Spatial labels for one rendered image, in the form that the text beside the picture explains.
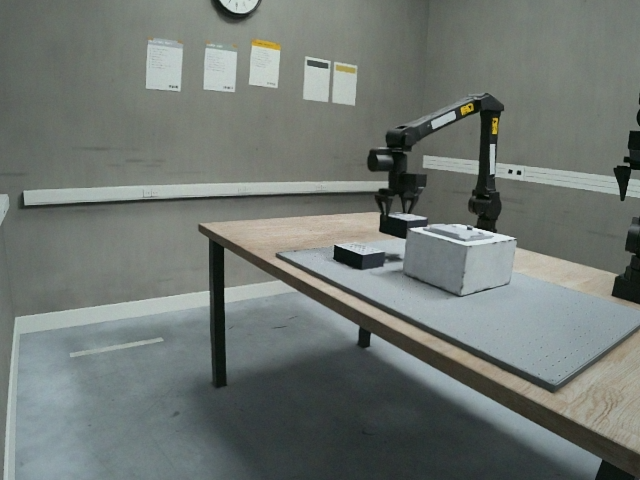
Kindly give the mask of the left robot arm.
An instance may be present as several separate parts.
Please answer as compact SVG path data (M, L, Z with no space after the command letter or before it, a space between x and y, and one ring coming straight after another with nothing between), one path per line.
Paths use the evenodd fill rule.
M632 161L640 161L640 131L630 131L628 149ZM635 251L636 249L636 251ZM627 234L625 251L634 253L625 273L615 276L614 282L640 290L640 217L633 217Z

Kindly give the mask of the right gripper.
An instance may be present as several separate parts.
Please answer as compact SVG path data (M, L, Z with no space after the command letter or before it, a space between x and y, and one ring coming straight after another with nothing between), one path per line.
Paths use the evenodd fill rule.
M388 188L390 187L390 173L401 173L402 171L389 171L388 173ZM387 192L388 191L388 192ZM400 193L400 194L396 194L396 193ZM384 196L378 196L378 195L374 195L374 199L380 209L382 218L384 221L388 220L389 217L389 213L390 213L390 209L391 209L391 205L393 202L393 199L389 199L388 196L395 196L395 195L399 195L399 197L401 197L401 202L402 202L402 208L403 208L403 213L407 213L407 214L411 214L414 206L416 205L417 201L419 200L419 195L415 195L412 194L412 192L409 189L406 190L394 190L394 189L389 189L389 190L384 190L382 188L379 188L379 195L384 195ZM385 196L388 195L388 196ZM408 198L408 197L414 197L414 198ZM409 210L407 210L407 201L411 201ZM382 202L384 202L386 204L386 213L384 213L384 209L383 209L383 205Z

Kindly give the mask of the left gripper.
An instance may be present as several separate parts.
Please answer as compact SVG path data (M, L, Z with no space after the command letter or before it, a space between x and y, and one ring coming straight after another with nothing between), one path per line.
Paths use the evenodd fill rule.
M630 167L617 165L617 168L613 168L613 171L614 171L614 174L615 174L618 186L619 186L620 200L621 201L624 201L625 196L626 196L628 183L629 183L629 179L630 179L630 174L631 174L631 169L640 170L640 162L632 161L632 159L630 159L630 157L625 157L624 156L623 163L629 163Z

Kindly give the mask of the white plate with round holes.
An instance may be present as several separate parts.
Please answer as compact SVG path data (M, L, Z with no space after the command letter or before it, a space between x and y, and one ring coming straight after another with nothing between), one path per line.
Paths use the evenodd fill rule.
M397 212L389 213L388 220L384 221L380 214L379 232L384 234L406 239L406 232L408 228L419 227L428 227L428 218Z

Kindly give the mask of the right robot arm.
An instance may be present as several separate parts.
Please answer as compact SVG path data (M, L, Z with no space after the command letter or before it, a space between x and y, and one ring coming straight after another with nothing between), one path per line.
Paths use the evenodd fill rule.
M411 152L412 146L427 135L480 111L478 180L476 188L472 189L468 210L479 217L477 226L474 228L497 234L497 229L494 227L501 213L502 204L499 199L500 193L495 192L495 170L498 124L504 105L489 93L468 94L459 100L460 102L455 102L420 119L390 129L385 136L386 148L370 149L367 167L371 172L402 171L402 173L390 173L389 189L409 189L412 194L421 194L426 187L427 174L403 173L407 171L407 154L393 151ZM394 150L401 148L402 150Z

